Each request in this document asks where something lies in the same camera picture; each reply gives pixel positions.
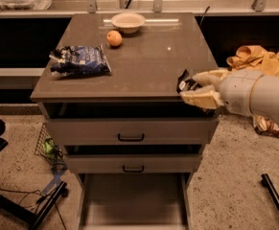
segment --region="orange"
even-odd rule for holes
[[[110,31],[107,34],[107,42],[114,47],[119,46],[122,43],[122,36],[117,31]]]

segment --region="crumpled cloth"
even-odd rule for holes
[[[260,45],[242,46],[236,55],[228,57],[226,62],[232,71],[260,70],[266,75],[279,77],[279,52],[269,52]],[[253,115],[253,127],[258,134],[279,137],[279,126],[268,118]]]

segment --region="black mesh basket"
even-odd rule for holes
[[[46,143],[49,142],[52,144],[52,150],[50,153],[47,151],[47,149],[45,149]],[[35,155],[41,156],[52,166],[61,165],[66,168],[66,165],[62,159],[63,157],[62,150],[60,147],[54,144],[45,125],[42,126],[39,137],[37,139],[37,144],[35,147]]]

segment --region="desk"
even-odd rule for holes
[[[103,44],[112,75],[54,77],[50,60],[32,100],[82,185],[80,229],[190,229],[186,189],[218,119],[176,84],[217,64],[191,13],[143,13],[119,48],[105,39],[113,15],[74,15],[58,45]]]

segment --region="white bowl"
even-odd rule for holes
[[[146,18],[136,12],[122,12],[111,18],[112,25],[125,34],[136,33],[145,22]]]

